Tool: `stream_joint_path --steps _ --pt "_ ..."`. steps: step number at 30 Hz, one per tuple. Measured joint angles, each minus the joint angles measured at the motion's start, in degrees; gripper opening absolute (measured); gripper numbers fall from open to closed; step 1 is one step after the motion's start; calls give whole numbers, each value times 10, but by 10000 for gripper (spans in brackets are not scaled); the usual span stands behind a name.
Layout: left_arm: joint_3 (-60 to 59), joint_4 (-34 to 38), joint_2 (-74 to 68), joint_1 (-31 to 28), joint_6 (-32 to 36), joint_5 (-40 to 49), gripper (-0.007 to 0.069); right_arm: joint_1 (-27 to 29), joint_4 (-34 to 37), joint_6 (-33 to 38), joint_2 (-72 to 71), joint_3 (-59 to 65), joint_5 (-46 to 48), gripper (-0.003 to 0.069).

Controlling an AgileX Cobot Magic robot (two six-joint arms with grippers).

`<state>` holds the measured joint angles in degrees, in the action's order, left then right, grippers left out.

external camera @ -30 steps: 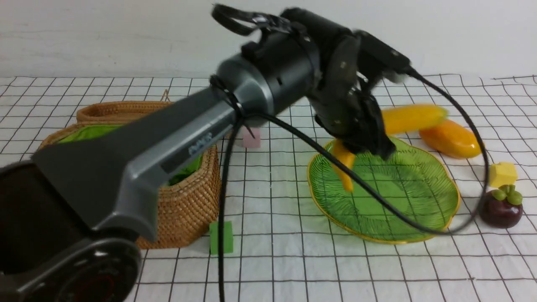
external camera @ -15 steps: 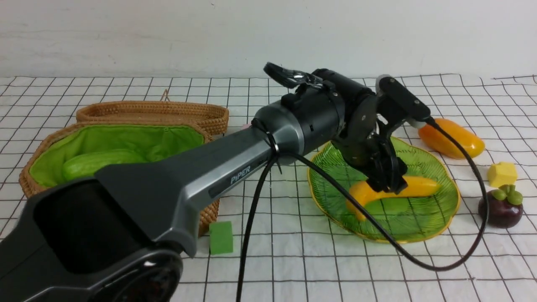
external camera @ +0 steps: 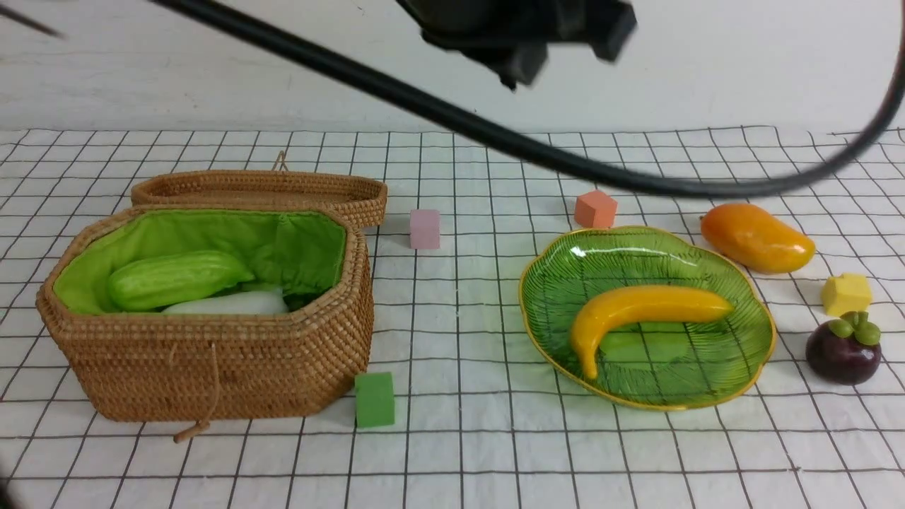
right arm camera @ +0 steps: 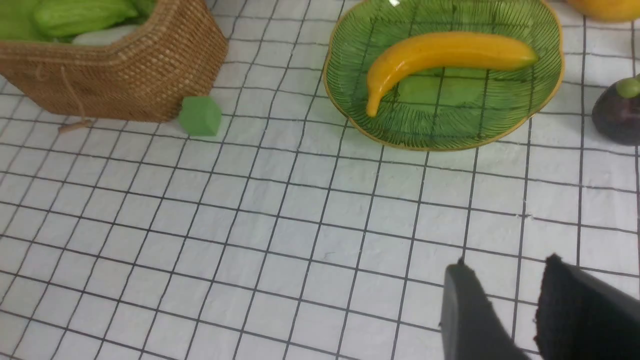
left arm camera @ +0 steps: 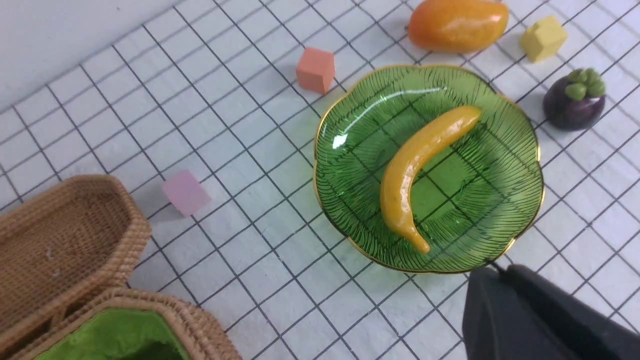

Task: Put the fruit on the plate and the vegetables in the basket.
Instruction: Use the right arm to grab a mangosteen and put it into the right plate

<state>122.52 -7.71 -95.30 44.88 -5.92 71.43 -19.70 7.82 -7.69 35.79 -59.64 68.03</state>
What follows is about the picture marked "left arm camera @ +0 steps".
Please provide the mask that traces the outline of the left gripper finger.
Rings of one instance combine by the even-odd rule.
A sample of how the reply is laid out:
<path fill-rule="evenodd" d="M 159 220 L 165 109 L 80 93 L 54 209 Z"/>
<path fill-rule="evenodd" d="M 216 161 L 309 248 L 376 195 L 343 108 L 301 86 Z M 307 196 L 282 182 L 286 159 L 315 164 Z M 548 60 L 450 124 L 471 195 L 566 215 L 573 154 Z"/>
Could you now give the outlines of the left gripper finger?
<path fill-rule="evenodd" d="M 637 360 L 640 338 L 528 267 L 473 269 L 462 317 L 469 360 Z"/>

